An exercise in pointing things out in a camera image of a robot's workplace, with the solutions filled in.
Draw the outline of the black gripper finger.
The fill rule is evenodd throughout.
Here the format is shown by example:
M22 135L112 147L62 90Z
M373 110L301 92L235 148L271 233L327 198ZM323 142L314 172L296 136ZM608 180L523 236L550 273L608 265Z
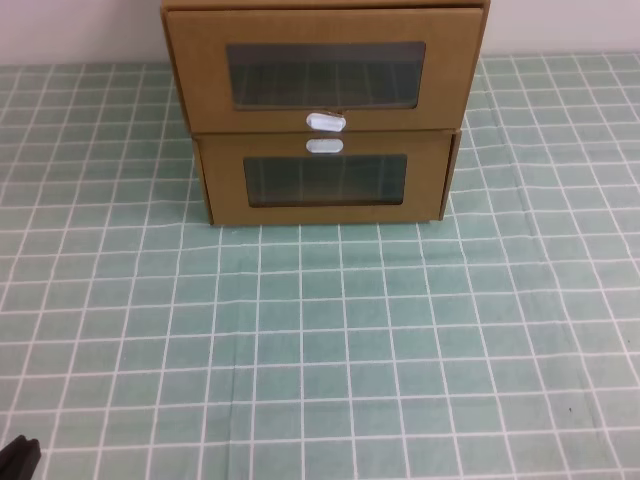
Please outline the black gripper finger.
M1 450L0 479L31 480L39 461L39 441L19 435Z

